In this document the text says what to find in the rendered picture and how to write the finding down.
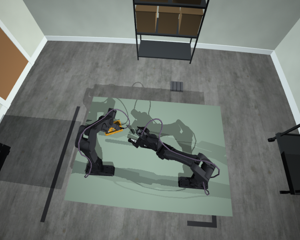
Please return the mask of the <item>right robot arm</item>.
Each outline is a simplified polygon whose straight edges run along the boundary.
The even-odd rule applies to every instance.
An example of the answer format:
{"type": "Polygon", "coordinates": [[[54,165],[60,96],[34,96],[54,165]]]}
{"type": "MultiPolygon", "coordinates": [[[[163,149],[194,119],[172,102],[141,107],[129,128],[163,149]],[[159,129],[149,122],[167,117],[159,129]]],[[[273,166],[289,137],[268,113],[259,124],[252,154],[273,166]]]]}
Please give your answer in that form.
{"type": "Polygon", "coordinates": [[[199,166],[201,161],[196,161],[195,159],[197,160],[202,159],[211,162],[204,154],[202,153],[198,153],[198,155],[187,154],[163,142],[163,144],[166,147],[168,147],[170,150],[174,151],[175,153],[171,152],[159,141],[159,138],[157,138],[155,134],[150,134],[147,137],[147,141],[149,143],[149,148],[154,150],[156,152],[156,155],[158,155],[160,159],[163,160],[165,158],[167,160],[175,160],[190,167],[190,169],[193,172],[193,175],[194,174],[195,175],[194,176],[192,175],[191,177],[181,176],[180,187],[204,189],[202,183],[204,182],[205,189],[208,189],[209,179],[216,167],[208,162],[203,162],[202,166],[201,167],[199,166]]]}

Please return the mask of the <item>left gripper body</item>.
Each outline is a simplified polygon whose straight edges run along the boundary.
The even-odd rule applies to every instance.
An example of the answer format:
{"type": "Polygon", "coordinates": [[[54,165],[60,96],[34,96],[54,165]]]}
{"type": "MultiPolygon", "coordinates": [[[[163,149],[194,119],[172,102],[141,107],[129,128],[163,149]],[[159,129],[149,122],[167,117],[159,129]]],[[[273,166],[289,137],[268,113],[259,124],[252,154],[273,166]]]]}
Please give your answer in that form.
{"type": "Polygon", "coordinates": [[[112,126],[109,126],[107,128],[102,129],[101,131],[105,132],[106,130],[109,131],[110,128],[115,128],[116,130],[119,130],[120,126],[118,126],[117,124],[113,124],[112,126]]]}

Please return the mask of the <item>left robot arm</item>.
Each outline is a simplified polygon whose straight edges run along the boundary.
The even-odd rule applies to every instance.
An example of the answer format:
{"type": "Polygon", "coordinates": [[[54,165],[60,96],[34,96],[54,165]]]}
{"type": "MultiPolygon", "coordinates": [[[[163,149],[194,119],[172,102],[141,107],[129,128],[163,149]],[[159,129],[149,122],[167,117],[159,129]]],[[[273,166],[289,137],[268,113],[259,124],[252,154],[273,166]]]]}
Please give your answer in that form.
{"type": "Polygon", "coordinates": [[[104,116],[100,116],[99,119],[97,121],[97,123],[95,123],[94,125],[90,126],[84,126],[81,125],[79,127],[78,130],[78,134],[76,137],[76,141],[75,141],[75,147],[76,148],[80,148],[80,151],[82,151],[85,156],[87,156],[89,158],[89,160],[92,163],[92,167],[91,167],[91,172],[90,174],[95,174],[95,175],[113,175],[113,169],[114,166],[112,165],[103,165],[102,163],[102,159],[100,159],[95,151],[95,147],[96,147],[96,137],[97,137],[97,133],[99,131],[101,131],[103,128],[112,126],[114,121],[113,119],[116,116],[116,110],[112,110],[109,112],[109,114],[102,119],[104,116]],[[89,127],[90,126],[90,127],[89,127]],[[86,129],[87,127],[89,127],[88,129],[86,129]],[[84,132],[84,130],[86,129],[86,131],[84,132]],[[83,137],[83,133],[88,136],[88,138],[84,138],[83,137]],[[82,134],[82,135],[81,135],[82,134]],[[82,136],[80,138],[80,136],[82,136]],[[80,139],[80,141],[79,141],[80,139]],[[85,150],[84,150],[85,149],[85,150]]]}

